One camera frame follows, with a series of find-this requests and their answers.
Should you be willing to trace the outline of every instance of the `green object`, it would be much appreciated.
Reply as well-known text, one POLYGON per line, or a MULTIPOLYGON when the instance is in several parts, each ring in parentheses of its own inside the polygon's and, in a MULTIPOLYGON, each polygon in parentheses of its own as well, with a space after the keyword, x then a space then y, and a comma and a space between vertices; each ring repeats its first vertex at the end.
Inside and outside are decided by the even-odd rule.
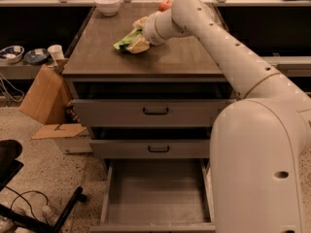
POLYGON ((119 51, 126 51, 126 48, 134 42, 137 35, 142 34, 141 29, 134 29, 128 35, 126 35, 122 40, 114 43, 114 47, 119 51))

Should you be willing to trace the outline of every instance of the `table top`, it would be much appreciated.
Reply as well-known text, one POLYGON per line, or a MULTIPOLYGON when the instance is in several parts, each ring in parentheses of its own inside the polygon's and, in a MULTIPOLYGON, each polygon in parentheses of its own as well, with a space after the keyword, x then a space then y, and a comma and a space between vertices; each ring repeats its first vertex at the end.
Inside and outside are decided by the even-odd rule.
POLYGON ((154 13, 157 6, 158 3, 125 3, 112 17, 95 10, 65 67, 64 76, 220 75, 216 63, 194 37, 170 39, 137 54, 115 50, 113 44, 133 29, 133 22, 154 13))

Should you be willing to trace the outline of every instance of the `screw hole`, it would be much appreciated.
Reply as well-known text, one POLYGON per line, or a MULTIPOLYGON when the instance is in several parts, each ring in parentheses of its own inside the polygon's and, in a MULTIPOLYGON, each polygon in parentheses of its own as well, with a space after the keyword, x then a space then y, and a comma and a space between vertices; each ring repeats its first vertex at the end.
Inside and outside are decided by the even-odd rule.
POLYGON ((290 174, 288 172, 285 171, 280 171, 280 172, 276 172, 274 174, 274 177, 278 178, 278 179, 285 179, 289 176, 290 174))

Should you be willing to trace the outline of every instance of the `white bowl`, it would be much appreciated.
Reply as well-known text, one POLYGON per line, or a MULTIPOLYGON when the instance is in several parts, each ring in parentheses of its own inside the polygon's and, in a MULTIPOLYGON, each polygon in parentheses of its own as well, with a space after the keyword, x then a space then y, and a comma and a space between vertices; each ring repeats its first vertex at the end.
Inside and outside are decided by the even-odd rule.
POLYGON ((0 59, 5 60, 10 64, 18 63, 24 52, 22 46, 10 46, 0 50, 0 59))
POLYGON ((121 0, 93 0, 96 8, 105 16, 113 16, 120 8, 121 0))

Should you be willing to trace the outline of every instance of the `bowl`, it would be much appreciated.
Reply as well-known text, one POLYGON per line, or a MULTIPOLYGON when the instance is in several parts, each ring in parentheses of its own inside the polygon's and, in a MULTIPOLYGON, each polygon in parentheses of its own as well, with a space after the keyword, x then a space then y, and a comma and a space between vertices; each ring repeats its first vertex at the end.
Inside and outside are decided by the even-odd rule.
POLYGON ((22 46, 9 46, 0 50, 0 59, 5 60, 10 64, 18 63, 24 52, 22 46))
POLYGON ((93 0, 96 8, 105 16, 113 16, 120 8, 121 0, 93 0))
POLYGON ((30 50, 25 56, 24 60, 32 65, 41 65, 45 63, 50 56, 50 53, 46 49, 30 50))

